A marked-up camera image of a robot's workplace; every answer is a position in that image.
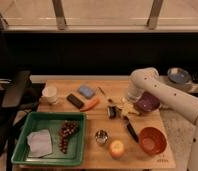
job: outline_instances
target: grapes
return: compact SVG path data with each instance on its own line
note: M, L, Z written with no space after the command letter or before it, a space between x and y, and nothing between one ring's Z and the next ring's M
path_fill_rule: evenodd
M63 122L59 131L59 138L60 138L59 148L64 154L67 153L67 147L70 137L76 132L78 132L78 130L79 130L78 121L66 120Z

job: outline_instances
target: green plastic basket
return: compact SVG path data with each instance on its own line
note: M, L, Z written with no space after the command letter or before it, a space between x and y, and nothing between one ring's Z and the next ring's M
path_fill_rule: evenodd
M58 132L64 120L75 120L79 122L79 131L70 138L67 154L62 153L59 148L60 138ZM13 164L20 165L78 166L83 161L85 127L86 115L84 113L31 112L28 114L11 161ZM31 132L41 129L49 130L53 152L40 158L29 157L27 136Z

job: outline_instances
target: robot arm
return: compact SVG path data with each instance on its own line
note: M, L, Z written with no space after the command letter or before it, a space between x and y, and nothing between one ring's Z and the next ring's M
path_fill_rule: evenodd
M158 77L155 68L133 71L127 96L135 100L141 95L142 90L146 90L196 125L188 171L198 171L198 98L163 84Z

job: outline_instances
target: orange bowl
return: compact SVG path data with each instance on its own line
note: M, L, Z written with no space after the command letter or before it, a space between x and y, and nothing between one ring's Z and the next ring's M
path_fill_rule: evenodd
M139 133L139 145L149 155L162 153L167 146L164 134L154 127L146 127Z

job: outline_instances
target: knife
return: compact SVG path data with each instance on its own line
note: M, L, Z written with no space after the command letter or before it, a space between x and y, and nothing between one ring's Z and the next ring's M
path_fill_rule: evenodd
M137 136L133 126L131 125L129 118L127 116L123 116L123 120L124 120L124 123L129 131L129 133L132 135L133 139L138 143L138 136Z

